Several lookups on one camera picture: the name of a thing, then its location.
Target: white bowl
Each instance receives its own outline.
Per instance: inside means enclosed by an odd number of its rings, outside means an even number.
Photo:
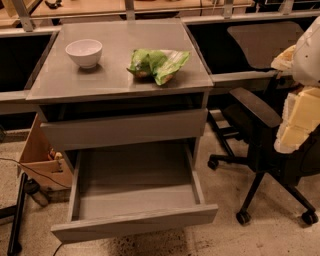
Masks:
[[[93,39],[82,39],[66,47],[69,57],[82,68],[93,68],[102,55],[102,44]]]

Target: cabinet top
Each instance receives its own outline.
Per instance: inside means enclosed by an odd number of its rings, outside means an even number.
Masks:
[[[80,39],[103,44],[102,57],[93,70],[74,64],[66,46]],[[129,67],[138,48],[190,51],[190,58],[164,86],[137,80]],[[116,21],[63,25],[27,100],[77,102],[207,91],[212,81],[179,19]]]

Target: tile floor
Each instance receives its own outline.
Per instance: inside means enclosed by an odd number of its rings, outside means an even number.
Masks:
[[[10,131],[0,144],[1,157],[18,159],[26,131]],[[246,146],[234,146],[245,154]],[[269,176],[260,186],[249,208],[252,221],[238,224],[235,214],[246,196],[254,173],[235,164],[221,163],[216,171],[207,167],[210,153],[222,152],[209,125],[201,139],[196,164],[207,203],[219,211],[213,223],[148,234],[115,237],[63,245],[57,256],[316,256],[320,255],[320,224],[306,226],[300,218],[303,207]],[[19,179],[16,164],[0,161],[0,207],[15,203]],[[320,175],[304,178],[299,188],[320,209]],[[60,242],[50,232],[53,224],[66,219],[68,202],[42,208],[26,197],[20,231],[21,256],[53,255]],[[0,255],[7,255],[10,218],[0,220]]]

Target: gray cabinet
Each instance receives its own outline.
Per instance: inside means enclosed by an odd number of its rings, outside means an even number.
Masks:
[[[91,72],[64,52],[82,37],[104,45]],[[139,47],[191,57],[159,87],[126,71]],[[218,207],[206,205],[194,165],[212,82],[180,21],[66,25],[52,49],[27,100],[38,105],[42,130],[74,170],[67,221],[52,227],[58,239],[211,223]]]

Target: office chair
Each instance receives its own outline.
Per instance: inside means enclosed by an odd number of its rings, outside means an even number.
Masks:
[[[277,130],[282,122],[281,117],[268,104],[244,88],[231,90],[230,94],[237,102],[237,106],[243,111],[242,117],[250,121],[249,124],[246,124],[247,139],[249,140],[247,157],[212,154],[208,165],[212,169],[216,169],[219,160],[221,160],[227,163],[247,165],[256,173],[248,195],[240,211],[236,214],[238,222],[243,225],[250,221],[251,217],[247,209],[266,173],[278,181],[307,209],[302,214],[302,219],[306,224],[312,225],[318,222],[316,209],[295,187],[299,184],[301,177],[320,173],[320,158],[318,157],[318,152],[320,152],[320,125],[309,135],[298,150],[291,154],[278,153],[274,150],[273,145]],[[241,125],[239,115],[232,115],[231,110],[229,114],[230,122]]]

